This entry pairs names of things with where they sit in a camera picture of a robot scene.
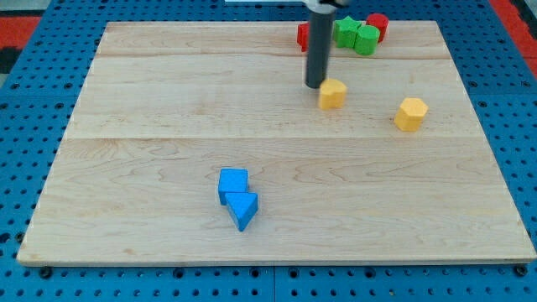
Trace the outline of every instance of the wood grain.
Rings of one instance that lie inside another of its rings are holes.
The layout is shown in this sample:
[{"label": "wood grain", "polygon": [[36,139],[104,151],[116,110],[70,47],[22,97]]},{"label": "wood grain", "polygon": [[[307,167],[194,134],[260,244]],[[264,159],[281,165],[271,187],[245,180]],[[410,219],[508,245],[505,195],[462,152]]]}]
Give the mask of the wood grain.
[{"label": "wood grain", "polygon": [[[110,23],[18,253],[24,265],[407,265],[536,257],[434,22],[334,49],[303,85],[297,23]],[[422,128],[393,116],[429,105]],[[237,232],[222,167],[259,211]]]}]

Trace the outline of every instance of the black cylinder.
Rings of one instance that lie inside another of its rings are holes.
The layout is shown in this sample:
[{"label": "black cylinder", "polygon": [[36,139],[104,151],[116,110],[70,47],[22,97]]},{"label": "black cylinder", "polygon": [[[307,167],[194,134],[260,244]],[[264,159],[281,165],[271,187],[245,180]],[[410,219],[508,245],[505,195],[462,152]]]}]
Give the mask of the black cylinder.
[{"label": "black cylinder", "polygon": [[305,84],[309,88],[319,88],[326,78],[335,16],[335,12],[310,13],[308,59],[305,63]]}]

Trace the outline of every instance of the yellow block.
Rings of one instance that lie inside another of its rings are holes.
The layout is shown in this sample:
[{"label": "yellow block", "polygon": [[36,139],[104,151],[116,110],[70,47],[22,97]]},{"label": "yellow block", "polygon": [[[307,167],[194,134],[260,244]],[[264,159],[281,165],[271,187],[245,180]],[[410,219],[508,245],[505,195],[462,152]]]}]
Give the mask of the yellow block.
[{"label": "yellow block", "polygon": [[418,131],[427,110],[429,110],[429,107],[421,99],[407,97],[399,106],[397,114],[395,114],[395,125],[402,131]]},{"label": "yellow block", "polygon": [[345,104],[347,87],[336,79],[326,79],[321,83],[319,91],[319,108],[322,110],[341,108]]}]

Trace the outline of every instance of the blue pegboard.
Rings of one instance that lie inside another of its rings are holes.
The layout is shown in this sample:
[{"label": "blue pegboard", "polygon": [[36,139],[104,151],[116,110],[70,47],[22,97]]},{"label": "blue pegboard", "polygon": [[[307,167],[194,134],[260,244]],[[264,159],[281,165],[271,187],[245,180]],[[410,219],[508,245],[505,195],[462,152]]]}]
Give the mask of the blue pegboard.
[{"label": "blue pegboard", "polygon": [[[436,20],[515,204],[537,238],[537,83],[486,0],[358,1]],[[537,300],[537,267],[24,268],[15,261],[107,21],[306,20],[303,5],[54,0],[0,90],[0,301]]]}]

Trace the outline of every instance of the wooden board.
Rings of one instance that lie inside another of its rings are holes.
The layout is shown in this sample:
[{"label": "wooden board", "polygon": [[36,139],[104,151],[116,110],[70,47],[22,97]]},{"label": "wooden board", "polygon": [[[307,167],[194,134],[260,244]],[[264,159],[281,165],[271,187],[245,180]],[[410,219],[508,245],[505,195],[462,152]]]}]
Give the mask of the wooden board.
[{"label": "wooden board", "polygon": [[[534,248],[434,22],[334,49],[338,110],[297,23],[110,23],[18,260],[29,266],[523,263]],[[393,117],[430,111],[417,133]],[[259,211],[216,198],[243,167]]]}]

